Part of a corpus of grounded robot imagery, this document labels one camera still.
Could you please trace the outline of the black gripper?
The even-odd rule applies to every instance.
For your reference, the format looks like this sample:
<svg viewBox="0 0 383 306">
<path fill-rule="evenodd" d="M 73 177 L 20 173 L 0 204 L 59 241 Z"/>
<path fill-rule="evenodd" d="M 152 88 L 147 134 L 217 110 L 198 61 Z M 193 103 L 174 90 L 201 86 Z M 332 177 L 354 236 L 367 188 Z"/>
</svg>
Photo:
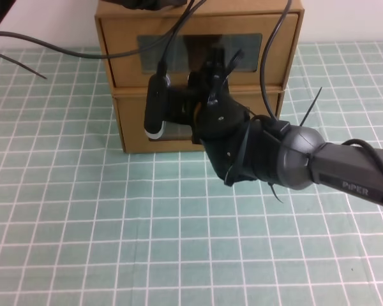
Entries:
<svg viewBox="0 0 383 306">
<path fill-rule="evenodd" d="M 250 116 L 229 93 L 228 77 L 244 57 L 239 49 L 225 66 L 225 49 L 213 47 L 208 54 L 211 77 L 193 72 L 188 85 L 170 86 L 165 119 L 191 127 L 191 141 L 201 144 L 216 175 L 226 186 L 251 181 L 246 166 Z"/>
</svg>

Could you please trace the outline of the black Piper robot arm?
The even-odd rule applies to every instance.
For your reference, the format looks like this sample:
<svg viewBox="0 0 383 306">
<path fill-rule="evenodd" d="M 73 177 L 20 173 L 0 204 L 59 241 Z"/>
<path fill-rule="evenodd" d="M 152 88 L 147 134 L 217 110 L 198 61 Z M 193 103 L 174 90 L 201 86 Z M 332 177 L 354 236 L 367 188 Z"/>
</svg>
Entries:
<svg viewBox="0 0 383 306">
<path fill-rule="evenodd" d="M 313 128 L 255 115 L 229 92 L 229 62 L 214 48 L 185 86 L 166 94 L 167 120 L 191 127 L 216 175 L 226 186 L 260 180 L 302 190 L 320 184 L 383 206 L 383 149 L 360 139 L 326 142 Z"/>
</svg>

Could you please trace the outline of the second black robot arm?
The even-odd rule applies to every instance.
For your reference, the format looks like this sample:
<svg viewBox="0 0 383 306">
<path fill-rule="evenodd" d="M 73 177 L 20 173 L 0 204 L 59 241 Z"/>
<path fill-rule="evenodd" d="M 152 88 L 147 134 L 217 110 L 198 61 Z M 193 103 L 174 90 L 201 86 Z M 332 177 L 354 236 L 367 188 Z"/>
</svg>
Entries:
<svg viewBox="0 0 383 306">
<path fill-rule="evenodd" d="M 225 78 L 221 8 L 221 1 L 100 1 L 96 17 L 116 87 L 143 87 L 154 74 Z"/>
</svg>

